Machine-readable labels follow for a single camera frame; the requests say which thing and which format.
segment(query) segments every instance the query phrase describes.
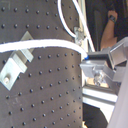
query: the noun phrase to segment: person's arm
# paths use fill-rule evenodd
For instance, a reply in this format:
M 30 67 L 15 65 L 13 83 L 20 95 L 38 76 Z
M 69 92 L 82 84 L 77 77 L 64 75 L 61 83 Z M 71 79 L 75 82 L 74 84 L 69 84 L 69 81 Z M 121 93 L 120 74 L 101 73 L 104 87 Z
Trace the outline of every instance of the person's arm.
M 109 11 L 108 17 L 110 17 L 110 15 L 114 16 L 117 20 L 117 13 L 115 11 Z M 115 23 L 112 20 L 108 20 L 101 39 L 101 49 L 112 47 L 114 44 L 116 44 L 117 37 L 114 37 L 114 26 Z

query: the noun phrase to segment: metal bracket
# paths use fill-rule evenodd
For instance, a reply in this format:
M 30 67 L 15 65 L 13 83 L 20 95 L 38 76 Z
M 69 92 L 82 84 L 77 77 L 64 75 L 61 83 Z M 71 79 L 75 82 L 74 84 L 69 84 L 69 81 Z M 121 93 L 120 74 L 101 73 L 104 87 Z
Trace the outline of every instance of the metal bracket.
M 84 40 L 84 32 L 82 32 L 80 28 L 74 27 L 74 33 L 76 34 L 75 43 L 81 46 L 82 45 L 81 41 Z
M 33 38 L 27 31 L 21 40 L 23 41 L 31 39 Z M 11 90 L 19 74 L 26 72 L 27 67 L 25 63 L 27 62 L 27 60 L 29 62 L 32 62 L 34 57 L 31 53 L 33 52 L 33 50 L 34 49 L 23 49 L 14 51 L 10 55 L 8 61 L 0 72 L 0 81 L 8 90 Z

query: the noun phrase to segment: metal clamp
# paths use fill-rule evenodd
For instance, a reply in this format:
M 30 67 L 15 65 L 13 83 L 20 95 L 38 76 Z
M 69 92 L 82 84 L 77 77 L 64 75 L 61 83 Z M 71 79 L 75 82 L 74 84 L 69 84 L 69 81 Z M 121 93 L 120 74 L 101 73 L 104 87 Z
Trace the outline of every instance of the metal clamp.
M 29 34 L 29 32 L 26 32 L 21 40 L 23 41 L 30 39 L 33 39 L 32 36 Z M 19 74 L 26 72 L 27 66 L 25 63 L 27 60 L 32 62 L 34 57 L 31 53 L 33 50 L 34 49 L 23 49 L 14 51 L 10 55 L 8 61 L 0 72 L 0 81 L 8 90 L 11 90 Z

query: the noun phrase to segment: white wire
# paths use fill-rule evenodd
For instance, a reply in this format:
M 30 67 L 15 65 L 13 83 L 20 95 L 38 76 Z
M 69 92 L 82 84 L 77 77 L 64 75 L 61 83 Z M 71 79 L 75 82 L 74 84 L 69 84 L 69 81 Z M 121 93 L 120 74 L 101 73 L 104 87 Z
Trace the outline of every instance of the white wire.
M 19 41 L 6 44 L 0 44 L 0 53 L 21 49 L 30 49 L 30 48 L 40 48 L 40 47 L 64 47 L 68 49 L 75 50 L 81 53 L 84 58 L 88 55 L 80 46 L 66 41 L 66 40 L 57 40 L 57 39 L 44 39 L 44 40 L 28 40 L 28 41 Z
M 79 4 L 77 3 L 76 0 L 72 0 L 72 1 L 73 1 L 74 5 L 75 5 L 77 11 L 78 11 L 78 14 L 79 14 L 79 16 L 80 16 L 80 19 L 81 19 L 81 21 L 82 21 L 82 24 L 83 24 L 83 26 L 84 26 L 84 30 L 85 30 L 86 35 L 87 35 L 87 38 L 88 38 L 88 40 L 89 40 L 89 44 L 90 44 L 91 50 L 92 50 L 93 52 L 95 52 L 95 49 L 94 49 L 94 46 L 93 46 L 93 42 L 92 42 L 92 39 L 91 39 L 89 30 L 88 30 L 88 27 L 87 27 L 86 21 L 85 21 L 85 19 L 84 19 L 84 16 L 83 16 L 83 14 L 82 14 L 82 11 L 81 11 L 81 9 L 80 9 L 80 7 L 79 7 Z M 62 24 L 63 24 L 65 30 L 66 30 L 66 31 L 69 33 L 69 35 L 71 35 L 72 37 L 76 37 L 76 35 L 70 31 L 70 29 L 68 28 L 68 26 L 67 26 L 67 24 L 66 24 L 66 22 L 65 22 L 65 20 L 64 20 L 64 17 L 63 17 L 63 14 L 62 14 L 62 9 L 61 9 L 61 0 L 58 0 L 58 12 L 59 12 L 59 16 L 60 16 L 61 22 L 62 22 Z
M 88 30 L 88 27 L 87 27 L 86 21 L 85 21 L 85 19 L 84 19 L 84 16 L 83 16 L 83 14 L 82 14 L 82 12 L 81 12 L 81 9 L 80 9 L 80 7 L 79 7 L 79 4 L 77 3 L 76 0 L 72 0 L 72 1 L 73 1 L 74 5 L 75 5 L 75 7 L 76 7 L 76 9 L 77 9 L 77 12 L 78 12 L 78 14 L 79 14 L 79 16 L 80 16 L 80 19 L 81 19 L 81 21 L 82 21 L 82 24 L 83 24 L 83 26 L 84 26 L 84 29 L 85 29 L 87 38 L 88 38 L 88 40 L 89 40 L 89 44 L 90 44 L 91 50 L 92 50 L 93 52 L 95 52 L 95 49 L 94 49 L 94 46 L 93 46 L 93 42 L 92 42 L 92 39 L 91 39 L 89 30 Z
M 65 28 L 65 30 L 69 33 L 69 35 L 71 35 L 72 37 L 76 37 L 76 35 L 74 33 L 71 32 L 71 30 L 68 28 L 65 20 L 64 20 L 64 17 L 63 17 L 63 14 L 62 14 L 62 8 L 61 8 L 61 0 L 58 0 L 58 13 L 59 13 L 59 16 L 60 16 L 60 19 L 61 19 L 61 22 Z

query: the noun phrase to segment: black surface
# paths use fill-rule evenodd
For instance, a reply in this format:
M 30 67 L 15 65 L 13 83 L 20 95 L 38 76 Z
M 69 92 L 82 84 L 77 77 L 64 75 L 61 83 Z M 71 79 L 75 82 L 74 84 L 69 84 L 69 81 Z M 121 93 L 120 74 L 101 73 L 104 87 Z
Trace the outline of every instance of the black surface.
M 74 41 L 63 29 L 56 3 L 1 1 L 0 43 L 19 41 L 26 31 L 34 39 Z M 66 22 L 73 30 L 79 25 L 78 14 L 72 1 L 62 3 Z M 0 54 L 0 69 L 10 54 Z M 81 56 L 65 48 L 35 49 L 33 55 L 34 60 L 27 62 L 26 73 L 20 74 L 11 91 L 0 84 L 0 128 L 82 127 Z

